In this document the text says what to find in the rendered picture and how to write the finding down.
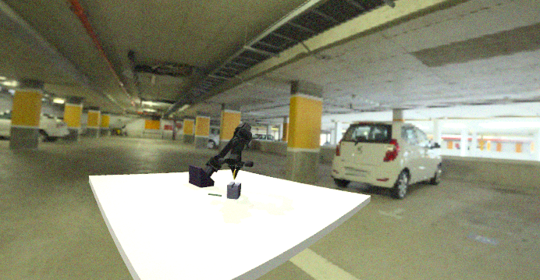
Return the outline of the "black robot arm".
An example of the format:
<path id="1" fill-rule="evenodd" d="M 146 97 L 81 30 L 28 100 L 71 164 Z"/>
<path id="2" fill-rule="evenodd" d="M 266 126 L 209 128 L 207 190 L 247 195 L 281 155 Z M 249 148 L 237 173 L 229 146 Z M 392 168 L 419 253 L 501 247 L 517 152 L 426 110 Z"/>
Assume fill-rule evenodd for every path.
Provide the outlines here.
<path id="1" fill-rule="evenodd" d="M 231 141 L 229 141 L 227 145 L 218 154 L 215 154 L 214 157 L 211 157 L 206 163 L 207 166 L 204 168 L 204 171 L 207 175 L 211 177 L 214 172 L 217 172 L 222 167 L 222 165 L 218 164 L 218 159 L 224 158 L 231 149 L 236 151 L 242 151 L 244 149 L 244 144 L 248 145 L 250 143 L 252 138 L 252 133 L 250 132 L 250 129 L 251 126 L 246 122 L 240 123 L 235 128 Z M 241 157 L 239 153 L 231 154 L 227 157 L 227 164 L 235 165 L 237 162 L 240 161 Z"/>

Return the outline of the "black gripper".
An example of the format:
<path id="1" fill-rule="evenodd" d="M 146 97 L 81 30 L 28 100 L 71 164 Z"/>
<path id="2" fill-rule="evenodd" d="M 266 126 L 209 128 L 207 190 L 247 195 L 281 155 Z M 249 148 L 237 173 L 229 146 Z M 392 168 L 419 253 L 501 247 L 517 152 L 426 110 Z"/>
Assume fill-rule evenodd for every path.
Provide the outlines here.
<path id="1" fill-rule="evenodd" d="M 239 155 L 240 155 L 240 157 L 241 157 L 241 151 L 231 150 L 231 154 L 237 154 L 237 153 L 239 153 Z M 224 163 L 227 163 L 227 158 L 220 158 L 220 159 L 218 159 L 218 164 L 219 164 L 219 165 L 223 165 Z M 237 162 L 236 172 L 235 172 L 235 178 L 237 177 L 237 174 L 238 174 L 240 168 L 243 167 L 243 165 L 245 165 L 246 167 L 252 167 L 252 166 L 253 166 L 253 162 L 252 162 L 252 161 L 240 161 L 240 162 Z M 230 169 L 231 169 L 231 171 L 232 171 L 232 174 L 233 174 L 234 171 L 235 171 L 235 165 L 233 165 L 233 164 L 228 164 L 227 166 L 230 167 Z"/>

